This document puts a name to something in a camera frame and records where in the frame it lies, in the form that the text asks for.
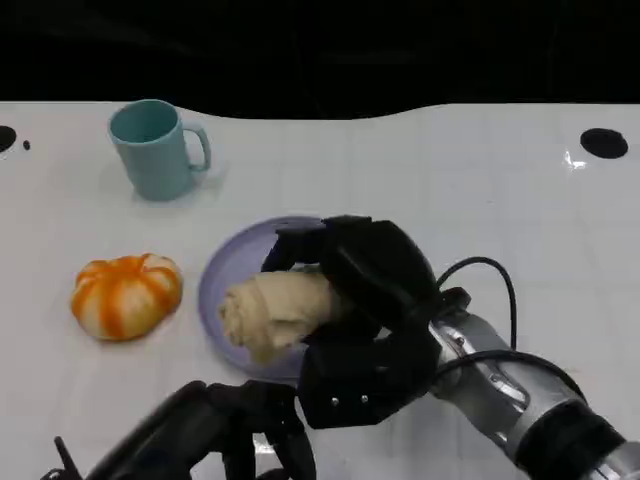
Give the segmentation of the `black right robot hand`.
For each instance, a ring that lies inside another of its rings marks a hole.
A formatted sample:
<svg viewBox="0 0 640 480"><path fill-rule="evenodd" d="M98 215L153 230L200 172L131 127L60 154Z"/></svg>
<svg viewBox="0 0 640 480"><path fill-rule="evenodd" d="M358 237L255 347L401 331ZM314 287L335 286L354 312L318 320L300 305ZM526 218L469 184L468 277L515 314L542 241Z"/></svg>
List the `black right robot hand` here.
<svg viewBox="0 0 640 480"><path fill-rule="evenodd" d="M415 242L389 220L336 216L286 226L262 264L264 272L316 264L345 311L303 342L357 344L381 329L393 333L428 322L442 294L432 267Z"/></svg>

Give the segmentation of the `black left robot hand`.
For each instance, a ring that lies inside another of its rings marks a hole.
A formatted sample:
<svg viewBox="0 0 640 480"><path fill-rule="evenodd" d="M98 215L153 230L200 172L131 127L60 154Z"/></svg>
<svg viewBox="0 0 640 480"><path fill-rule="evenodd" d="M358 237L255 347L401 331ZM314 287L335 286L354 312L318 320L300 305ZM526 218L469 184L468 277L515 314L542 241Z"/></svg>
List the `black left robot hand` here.
<svg viewBox="0 0 640 480"><path fill-rule="evenodd" d="M193 381L173 393L89 473L90 479L189 479L219 453L227 479L315 479L293 387Z"/></svg>

